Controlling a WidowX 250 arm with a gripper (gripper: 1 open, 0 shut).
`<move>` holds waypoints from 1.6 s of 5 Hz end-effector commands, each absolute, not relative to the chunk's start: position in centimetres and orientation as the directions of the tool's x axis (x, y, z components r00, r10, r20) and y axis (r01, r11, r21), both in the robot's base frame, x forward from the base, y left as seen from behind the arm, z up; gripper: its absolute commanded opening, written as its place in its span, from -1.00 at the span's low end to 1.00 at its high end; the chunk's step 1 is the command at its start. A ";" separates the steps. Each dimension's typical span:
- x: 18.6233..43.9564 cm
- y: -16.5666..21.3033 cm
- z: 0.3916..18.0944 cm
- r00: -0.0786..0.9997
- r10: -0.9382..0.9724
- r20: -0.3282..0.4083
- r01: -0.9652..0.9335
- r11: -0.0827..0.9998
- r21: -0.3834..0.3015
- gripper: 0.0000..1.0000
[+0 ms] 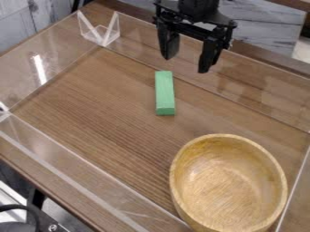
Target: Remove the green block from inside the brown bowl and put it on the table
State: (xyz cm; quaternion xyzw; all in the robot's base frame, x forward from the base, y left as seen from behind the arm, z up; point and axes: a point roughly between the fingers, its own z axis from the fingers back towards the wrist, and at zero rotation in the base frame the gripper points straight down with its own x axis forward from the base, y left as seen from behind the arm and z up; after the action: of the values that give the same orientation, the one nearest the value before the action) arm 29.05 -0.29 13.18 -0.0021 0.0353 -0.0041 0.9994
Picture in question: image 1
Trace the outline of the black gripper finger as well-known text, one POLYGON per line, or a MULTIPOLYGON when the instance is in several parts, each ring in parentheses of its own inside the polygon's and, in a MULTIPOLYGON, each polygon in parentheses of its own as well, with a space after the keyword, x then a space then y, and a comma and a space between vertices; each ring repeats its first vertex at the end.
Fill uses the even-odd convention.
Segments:
POLYGON ((221 52, 223 50, 223 41, 213 36, 203 40, 202 53, 199 58, 199 73, 207 73, 213 65, 217 64, 221 52))
POLYGON ((162 57, 166 60, 170 60, 175 57, 179 51, 179 41, 180 41, 179 33, 174 30, 174 28, 168 24, 163 22, 158 22, 158 38, 159 38, 162 57))

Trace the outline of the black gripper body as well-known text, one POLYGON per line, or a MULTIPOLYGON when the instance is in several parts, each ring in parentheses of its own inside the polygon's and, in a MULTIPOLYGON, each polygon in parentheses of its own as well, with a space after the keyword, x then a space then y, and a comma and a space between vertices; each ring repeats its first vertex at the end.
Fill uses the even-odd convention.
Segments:
POLYGON ((238 24, 219 12, 219 0, 154 0, 154 4, 154 24, 160 35, 167 37, 166 40, 160 39, 162 43, 179 34, 201 41, 213 36, 229 48, 238 24))

